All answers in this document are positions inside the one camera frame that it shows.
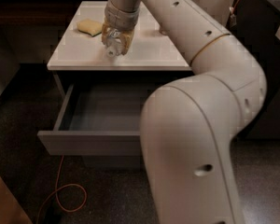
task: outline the white robotic arm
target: white robotic arm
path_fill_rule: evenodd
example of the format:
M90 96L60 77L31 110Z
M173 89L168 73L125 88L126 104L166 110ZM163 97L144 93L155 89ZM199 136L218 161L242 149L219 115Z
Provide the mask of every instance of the white robotic arm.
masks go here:
M131 44L139 1L108 1L103 42L112 47L107 39L116 29L118 54ZM141 1L196 75L157 89L142 111L141 146L160 224L244 224L230 142L263 105L264 73L191 0Z

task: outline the cable connector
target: cable connector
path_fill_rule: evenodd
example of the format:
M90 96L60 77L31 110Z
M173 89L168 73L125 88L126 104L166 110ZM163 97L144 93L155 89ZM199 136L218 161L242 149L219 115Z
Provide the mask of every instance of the cable connector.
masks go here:
M235 14L233 13L234 11L234 8L233 7L230 7L230 12L231 12L231 15L230 15L230 29L235 27L237 22L236 22L236 16Z

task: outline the yellow sponge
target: yellow sponge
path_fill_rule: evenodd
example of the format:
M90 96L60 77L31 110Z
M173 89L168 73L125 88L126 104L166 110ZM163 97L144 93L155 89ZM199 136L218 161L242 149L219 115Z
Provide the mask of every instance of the yellow sponge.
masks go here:
M90 19L77 22L77 29L80 32L96 36L102 32L102 24L98 21L92 21Z

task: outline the drawer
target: drawer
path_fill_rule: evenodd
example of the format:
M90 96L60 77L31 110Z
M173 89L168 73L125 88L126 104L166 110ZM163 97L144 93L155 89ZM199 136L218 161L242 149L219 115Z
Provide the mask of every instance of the drawer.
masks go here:
M75 78L71 73L75 83L67 90L53 131L38 132L50 155L92 156L91 161L97 163L104 162L99 157L109 157L114 163L122 161L120 157L140 157L139 122L146 99L181 74L189 76L188 72L111 74L116 75L100 78L79 73Z

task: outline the concrete floor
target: concrete floor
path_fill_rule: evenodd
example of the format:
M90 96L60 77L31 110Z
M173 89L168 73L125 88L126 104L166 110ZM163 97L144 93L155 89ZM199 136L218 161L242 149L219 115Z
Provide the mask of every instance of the concrete floor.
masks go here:
M61 102L45 65L23 66L0 99L0 176L33 222L54 190L60 162L36 134L53 128ZM236 140L231 156L246 224L280 224L280 141ZM87 203L65 214L52 199L45 209L57 217L47 223L158 223L145 171L96 170L81 157L66 157L60 185L67 183L84 186ZM60 198L71 208L83 195L69 188Z

